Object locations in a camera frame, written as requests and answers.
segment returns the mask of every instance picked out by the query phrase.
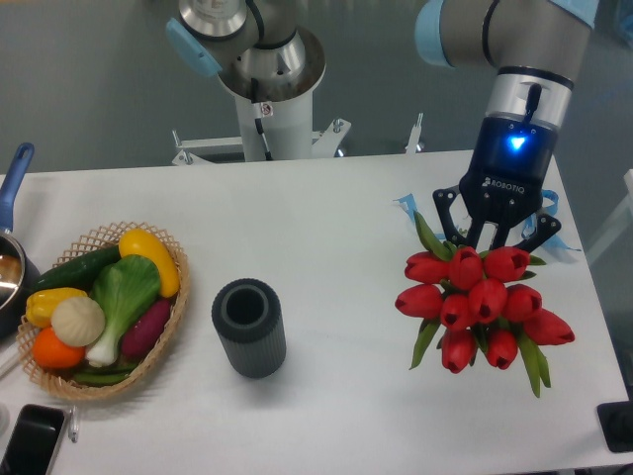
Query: yellow squash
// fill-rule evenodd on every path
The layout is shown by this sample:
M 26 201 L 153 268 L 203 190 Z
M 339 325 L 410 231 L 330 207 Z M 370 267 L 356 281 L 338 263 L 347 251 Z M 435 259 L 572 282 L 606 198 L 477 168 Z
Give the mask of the yellow squash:
M 167 247 L 152 233 L 139 228 L 125 232 L 119 240 L 119 254 L 121 257 L 141 255 L 154 263 L 160 276 L 161 297 L 169 299 L 180 289 L 178 267 Z
M 27 299 L 26 317 L 36 327 L 45 329 L 50 326 L 50 317 L 59 303 L 70 297 L 87 297 L 83 290 L 72 287 L 41 290 Z

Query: table surface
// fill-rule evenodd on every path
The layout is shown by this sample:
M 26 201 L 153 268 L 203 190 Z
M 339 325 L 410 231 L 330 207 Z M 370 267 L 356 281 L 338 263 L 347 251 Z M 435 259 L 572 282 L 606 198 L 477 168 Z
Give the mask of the table surface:
M 192 292 L 170 351 L 136 388 L 82 406 L 79 442 L 53 473 L 495 474 L 615 465 L 595 407 L 627 398 L 581 252 L 545 251 L 530 285 L 577 341 L 546 347 L 552 389 L 536 399 L 520 359 L 480 357 L 453 375 L 429 350 L 408 371 L 419 321 L 396 297 L 421 247 L 394 200 L 413 193 L 439 230 L 431 192 L 457 183 L 467 151 L 290 162 L 29 174 L 14 236 L 40 268 L 100 225 L 148 222 L 187 252 Z M 555 162 L 562 238 L 580 240 Z M 238 375 L 211 323 L 228 282 L 254 277 L 279 295 L 287 359 Z M 19 369 L 0 401 L 64 406 Z M 0 437 L 0 449 L 9 433 Z

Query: garlic bulb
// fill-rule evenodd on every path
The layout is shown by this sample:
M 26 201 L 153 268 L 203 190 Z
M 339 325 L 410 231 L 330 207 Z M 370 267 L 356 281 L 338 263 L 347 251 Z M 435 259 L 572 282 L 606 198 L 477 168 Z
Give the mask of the garlic bulb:
M 57 305 L 50 318 L 57 337 L 68 346 L 94 342 L 106 326 L 106 316 L 89 297 L 71 297 Z

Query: wicker basket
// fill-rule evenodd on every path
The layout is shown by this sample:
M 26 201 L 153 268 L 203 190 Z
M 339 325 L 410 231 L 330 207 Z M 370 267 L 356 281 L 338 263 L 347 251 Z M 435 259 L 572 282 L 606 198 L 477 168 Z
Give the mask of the wicker basket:
M 156 361 L 158 361 L 165 350 L 165 346 L 178 329 L 178 324 L 180 324 L 180 321 L 185 314 L 185 308 L 187 306 L 187 299 L 189 296 L 189 264 L 187 262 L 187 255 L 184 253 L 180 243 L 169 235 L 167 231 L 159 230 L 147 223 L 142 223 L 140 225 L 136 223 L 112 223 L 107 227 L 101 227 L 98 230 L 91 230 L 87 235 L 81 236 L 77 242 L 74 242 L 71 245 L 69 250 L 66 250 L 63 253 L 54 266 L 62 264 L 91 250 L 115 244 L 119 241 L 119 238 L 125 231 L 134 228 L 141 228 L 157 236 L 162 243 L 165 244 L 171 254 L 171 257 L 176 262 L 176 266 L 178 267 L 180 290 L 175 303 L 172 305 L 171 317 L 169 318 L 167 325 L 165 325 L 165 330 L 151 352 L 135 368 L 127 379 L 112 386 L 89 387 L 48 373 L 34 362 L 31 354 L 31 348 L 33 347 L 33 343 L 39 329 L 31 325 L 26 318 L 22 317 L 22 324 L 18 328 L 17 336 L 20 361 L 22 362 L 22 366 L 25 372 L 29 375 L 31 381 L 40 385 L 52 396 L 68 401 L 94 401 L 110 398 L 120 394 L 133 386 L 136 381 L 142 378 L 151 369 Z

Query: red tulip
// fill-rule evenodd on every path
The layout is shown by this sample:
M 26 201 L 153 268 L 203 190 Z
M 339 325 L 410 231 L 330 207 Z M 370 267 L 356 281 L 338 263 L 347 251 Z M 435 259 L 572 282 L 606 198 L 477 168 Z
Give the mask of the red tulip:
M 565 344 L 576 339 L 567 322 L 545 309 L 523 323 L 523 329 L 536 344 Z
M 470 290 L 483 276 L 484 264 L 472 247 L 462 247 L 455 252 L 448 266 L 451 284 L 461 290 Z
M 477 322 L 468 308 L 468 297 L 462 294 L 453 294 L 446 297 L 439 319 L 447 329 L 453 332 L 465 330 Z
M 477 351 L 475 337 L 468 330 L 447 330 L 442 338 L 442 366 L 457 374 L 473 359 Z
M 491 366 L 506 369 L 514 361 L 517 353 L 518 346 L 512 332 L 503 329 L 490 331 L 486 359 Z
M 468 293 L 468 305 L 478 322 L 489 324 L 503 310 L 507 300 L 505 286 L 494 278 L 482 280 Z
M 396 308 L 410 317 L 435 319 L 442 308 L 442 294 L 434 285 L 420 284 L 398 296 Z
M 405 276 L 424 284 L 439 284 L 440 280 L 448 278 L 448 262 L 435 257 L 432 252 L 419 252 L 407 260 Z
M 536 290 L 523 284 L 507 288 L 507 301 L 501 312 L 511 322 L 525 322 L 541 310 L 543 299 Z
M 521 278 L 530 263 L 530 254 L 516 247 L 500 247 L 491 250 L 484 259 L 484 272 L 501 282 Z

